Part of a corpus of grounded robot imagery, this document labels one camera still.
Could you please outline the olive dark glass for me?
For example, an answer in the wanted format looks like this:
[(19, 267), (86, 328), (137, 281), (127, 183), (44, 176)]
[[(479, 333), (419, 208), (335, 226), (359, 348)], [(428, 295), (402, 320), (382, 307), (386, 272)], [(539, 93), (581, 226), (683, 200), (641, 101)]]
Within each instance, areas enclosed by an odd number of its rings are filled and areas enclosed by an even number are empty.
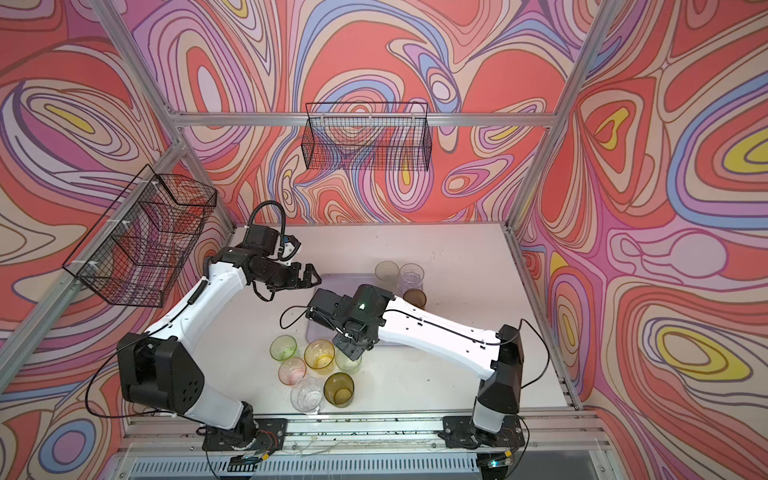
[(345, 372), (334, 373), (326, 379), (323, 393), (330, 405), (337, 408), (346, 408), (354, 398), (354, 380)]

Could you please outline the large pale green glass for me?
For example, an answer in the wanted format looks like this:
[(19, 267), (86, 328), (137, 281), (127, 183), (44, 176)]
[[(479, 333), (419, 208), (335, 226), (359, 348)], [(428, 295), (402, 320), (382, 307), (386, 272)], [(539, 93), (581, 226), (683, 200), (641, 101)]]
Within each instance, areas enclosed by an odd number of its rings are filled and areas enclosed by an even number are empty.
[(396, 262), (391, 260), (379, 262), (374, 269), (376, 285), (382, 289), (396, 292), (399, 272), (400, 267)]

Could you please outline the amber brown glass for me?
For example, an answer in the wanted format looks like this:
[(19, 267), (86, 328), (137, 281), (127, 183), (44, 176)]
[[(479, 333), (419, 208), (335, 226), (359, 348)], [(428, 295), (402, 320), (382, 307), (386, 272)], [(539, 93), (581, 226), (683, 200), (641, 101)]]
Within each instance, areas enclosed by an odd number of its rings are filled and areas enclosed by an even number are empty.
[(422, 290), (416, 288), (405, 291), (403, 299), (418, 309), (424, 309), (427, 304), (426, 294)]

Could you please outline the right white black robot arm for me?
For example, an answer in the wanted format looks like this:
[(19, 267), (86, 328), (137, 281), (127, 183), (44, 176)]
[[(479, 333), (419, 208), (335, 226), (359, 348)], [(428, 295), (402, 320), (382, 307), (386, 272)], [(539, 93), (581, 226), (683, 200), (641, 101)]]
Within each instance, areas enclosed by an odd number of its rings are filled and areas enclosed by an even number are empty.
[(353, 296), (333, 295), (325, 321), (334, 345), (356, 360), (384, 341), (415, 348), (472, 371), (479, 379), (472, 426), (498, 434), (519, 413), (524, 351), (520, 330), (504, 324), (476, 329), (420, 309), (392, 292), (364, 284)]

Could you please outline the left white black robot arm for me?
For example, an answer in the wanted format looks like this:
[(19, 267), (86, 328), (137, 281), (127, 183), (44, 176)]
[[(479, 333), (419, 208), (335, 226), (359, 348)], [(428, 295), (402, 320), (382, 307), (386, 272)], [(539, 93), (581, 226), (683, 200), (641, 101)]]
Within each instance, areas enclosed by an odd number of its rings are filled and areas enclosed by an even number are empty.
[(253, 440), (253, 407), (209, 385), (194, 353), (226, 304), (247, 286), (270, 293), (310, 289), (322, 283), (310, 263), (278, 260), (261, 248), (226, 247), (208, 259), (203, 277), (169, 312), (142, 334), (118, 343), (123, 398), (170, 411), (239, 438)]

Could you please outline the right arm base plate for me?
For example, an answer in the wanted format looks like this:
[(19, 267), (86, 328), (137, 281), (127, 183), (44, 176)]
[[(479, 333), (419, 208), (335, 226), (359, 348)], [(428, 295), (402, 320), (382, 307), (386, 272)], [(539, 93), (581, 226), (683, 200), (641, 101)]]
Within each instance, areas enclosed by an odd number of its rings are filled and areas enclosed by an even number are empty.
[(520, 418), (504, 417), (498, 433), (482, 430), (472, 423), (469, 415), (450, 415), (442, 418), (442, 427), (436, 432), (448, 448), (476, 450), (481, 447), (498, 447), (516, 451), (526, 443)]

